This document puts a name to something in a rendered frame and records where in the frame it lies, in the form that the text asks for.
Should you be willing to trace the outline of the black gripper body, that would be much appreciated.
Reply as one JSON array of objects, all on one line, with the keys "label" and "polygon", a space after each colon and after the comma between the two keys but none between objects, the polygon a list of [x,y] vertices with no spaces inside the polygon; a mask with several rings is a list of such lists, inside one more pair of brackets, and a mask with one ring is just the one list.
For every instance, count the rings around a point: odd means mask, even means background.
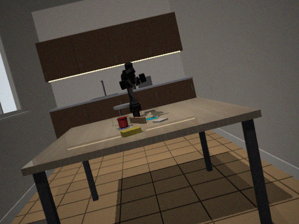
[{"label": "black gripper body", "polygon": [[[135,76],[132,76],[132,77],[129,78],[129,80],[130,80],[130,82],[131,82],[132,84],[135,84],[135,79],[134,79],[134,78],[135,78]],[[146,82],[146,77],[145,77],[145,74],[144,74],[144,73],[139,74],[139,80],[141,81],[141,83]],[[120,81],[119,83],[120,83],[120,87],[121,87],[122,90],[124,90],[124,89],[127,88],[127,87],[126,87],[127,83],[125,83],[124,80]]]}]

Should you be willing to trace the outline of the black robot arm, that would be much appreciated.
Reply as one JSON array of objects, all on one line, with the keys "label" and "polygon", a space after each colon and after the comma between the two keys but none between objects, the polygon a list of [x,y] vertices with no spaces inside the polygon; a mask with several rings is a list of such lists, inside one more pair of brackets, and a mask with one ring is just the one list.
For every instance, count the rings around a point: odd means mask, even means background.
[{"label": "black robot arm", "polygon": [[[125,65],[125,70],[122,71],[121,80],[124,80],[126,83],[126,80],[128,80],[130,77],[136,76],[136,75],[134,74],[135,70],[133,68],[132,62],[126,62],[124,65]],[[130,103],[129,103],[130,112],[133,113],[133,117],[141,117],[140,112],[139,112],[141,110],[141,105],[138,102],[138,100],[135,99],[132,88],[128,88],[127,85],[126,85],[126,87],[127,87],[127,91],[128,91],[129,98],[130,98]]]}]

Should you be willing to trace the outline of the yellow rectangular block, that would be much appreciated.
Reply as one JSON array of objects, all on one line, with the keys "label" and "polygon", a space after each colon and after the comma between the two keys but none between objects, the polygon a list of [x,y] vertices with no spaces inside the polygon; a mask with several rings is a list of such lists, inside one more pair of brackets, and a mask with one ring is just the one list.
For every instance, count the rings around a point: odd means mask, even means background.
[{"label": "yellow rectangular block", "polygon": [[134,127],[120,132],[122,137],[132,136],[138,133],[142,133],[141,127]]}]

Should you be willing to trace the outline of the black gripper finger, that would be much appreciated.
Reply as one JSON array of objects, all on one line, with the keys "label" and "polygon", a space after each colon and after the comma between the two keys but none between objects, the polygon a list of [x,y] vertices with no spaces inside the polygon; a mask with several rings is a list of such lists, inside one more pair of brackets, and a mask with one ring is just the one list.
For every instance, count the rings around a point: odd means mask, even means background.
[{"label": "black gripper finger", "polygon": [[135,79],[135,84],[136,84],[136,86],[139,85],[139,84],[140,84],[139,78],[138,78],[138,77],[135,77],[134,79]]},{"label": "black gripper finger", "polygon": [[127,83],[128,88],[132,88],[132,87],[133,87],[133,85],[132,85],[132,83],[130,82],[130,80],[126,80],[126,83]]}]

